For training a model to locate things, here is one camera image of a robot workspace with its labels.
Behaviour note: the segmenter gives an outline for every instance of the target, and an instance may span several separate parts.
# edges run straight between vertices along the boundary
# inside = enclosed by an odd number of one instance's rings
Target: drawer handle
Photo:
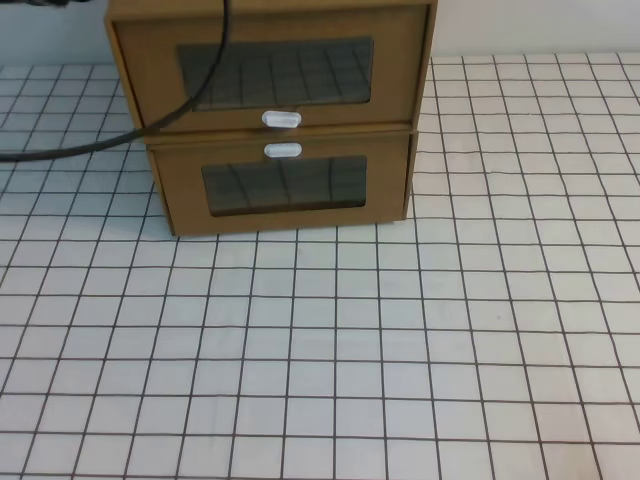
[[[271,143],[264,147],[264,154],[269,158],[295,158],[302,154],[299,143]]]
[[[302,123],[302,115],[295,112],[269,110],[262,114],[262,122],[269,128],[298,128]]]

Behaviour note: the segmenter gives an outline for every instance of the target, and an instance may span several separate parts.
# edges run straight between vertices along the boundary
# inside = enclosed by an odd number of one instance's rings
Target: cardboard drawer unit
[[[231,0],[193,111],[147,137],[175,234],[400,220],[437,0]],[[134,123],[201,86],[221,0],[111,0]],[[274,128],[284,114],[287,129]]]

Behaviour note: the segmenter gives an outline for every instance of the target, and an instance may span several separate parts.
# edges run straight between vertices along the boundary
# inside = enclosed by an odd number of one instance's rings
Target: cable
[[[223,18],[222,18],[222,38],[220,40],[220,48],[216,54],[215,61],[211,65],[207,76],[205,77],[202,85],[198,91],[191,96],[181,107],[177,108],[173,112],[164,116],[160,120],[152,123],[151,125],[137,130],[132,130],[129,133],[119,135],[117,137],[102,140],[96,143],[88,145],[79,145],[77,147],[70,147],[58,150],[44,150],[39,152],[29,153],[9,153],[0,154],[0,163],[7,162],[36,162],[40,160],[56,160],[59,158],[75,157],[77,155],[84,155],[87,153],[100,152],[109,148],[117,147],[125,143],[131,143],[134,140],[138,140],[147,135],[157,133],[158,130],[168,127],[176,120],[180,119],[185,114],[191,112],[202,100],[206,93],[213,77],[218,70],[218,67],[222,61],[222,58],[227,50],[229,44],[229,37],[231,36],[231,0],[222,0],[223,2]]]

